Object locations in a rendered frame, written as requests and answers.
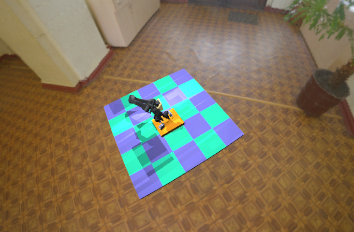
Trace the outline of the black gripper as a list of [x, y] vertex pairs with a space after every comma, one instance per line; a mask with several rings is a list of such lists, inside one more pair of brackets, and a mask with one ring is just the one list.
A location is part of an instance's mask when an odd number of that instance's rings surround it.
[[[159, 110], [159, 109], [158, 109], [158, 110]], [[160, 111], [160, 110], [159, 110], [159, 111]], [[165, 118], [167, 118], [167, 119], [170, 120], [168, 113], [169, 113], [168, 111], [165, 111], [164, 113], [162, 113], [162, 112], [160, 111], [159, 115], [161, 115], [161, 116], [163, 116], [163, 117], [165, 117]]]

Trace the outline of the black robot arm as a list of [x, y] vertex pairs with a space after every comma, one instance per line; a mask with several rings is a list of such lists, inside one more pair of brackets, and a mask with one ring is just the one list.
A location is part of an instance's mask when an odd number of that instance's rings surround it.
[[155, 116], [155, 122], [159, 122], [161, 119], [161, 115], [159, 115], [160, 111], [154, 106], [156, 105], [158, 107], [158, 105], [160, 104], [159, 100], [155, 100], [154, 98], [152, 99], [139, 99], [136, 98], [134, 95], [130, 95], [128, 102], [130, 104], [135, 104], [139, 107], [141, 107], [145, 112], [148, 113], [153, 113]]

